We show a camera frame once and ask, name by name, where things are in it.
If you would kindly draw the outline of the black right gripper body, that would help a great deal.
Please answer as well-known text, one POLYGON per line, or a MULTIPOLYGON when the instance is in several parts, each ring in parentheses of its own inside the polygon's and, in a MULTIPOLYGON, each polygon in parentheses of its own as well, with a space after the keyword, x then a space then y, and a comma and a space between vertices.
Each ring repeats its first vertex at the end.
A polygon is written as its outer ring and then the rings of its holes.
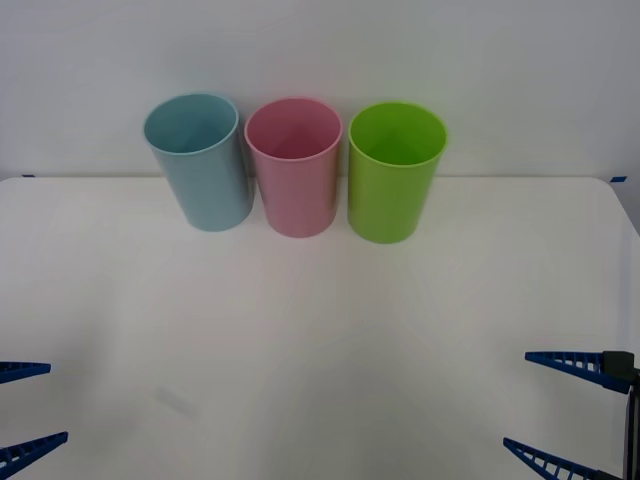
POLYGON ((622 378, 630 385, 627 402, 624 472, 625 480, 639 478, 639 370, 625 368, 622 378))

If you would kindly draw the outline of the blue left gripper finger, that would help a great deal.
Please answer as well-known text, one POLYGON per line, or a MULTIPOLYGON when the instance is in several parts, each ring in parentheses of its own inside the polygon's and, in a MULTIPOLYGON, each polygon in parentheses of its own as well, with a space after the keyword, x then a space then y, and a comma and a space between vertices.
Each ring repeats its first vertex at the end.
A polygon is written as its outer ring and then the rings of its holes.
POLYGON ((51 365, 37 362, 0 362, 0 383, 6 384, 26 378, 46 375, 51 372, 51 365))
POLYGON ((68 441, 66 431, 1 448, 2 467, 25 467, 68 441))

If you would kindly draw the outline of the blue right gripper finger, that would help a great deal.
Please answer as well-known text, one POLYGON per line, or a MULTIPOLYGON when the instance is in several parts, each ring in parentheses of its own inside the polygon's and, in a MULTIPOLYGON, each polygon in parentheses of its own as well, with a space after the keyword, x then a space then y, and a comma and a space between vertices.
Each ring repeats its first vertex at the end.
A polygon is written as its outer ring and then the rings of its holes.
POLYGON ((503 446, 546 480, 620 480, 602 470, 592 469, 507 437, 503 438, 503 446))
POLYGON ((525 359, 621 394, 628 394, 635 385, 631 352, 533 351, 526 352, 525 359))

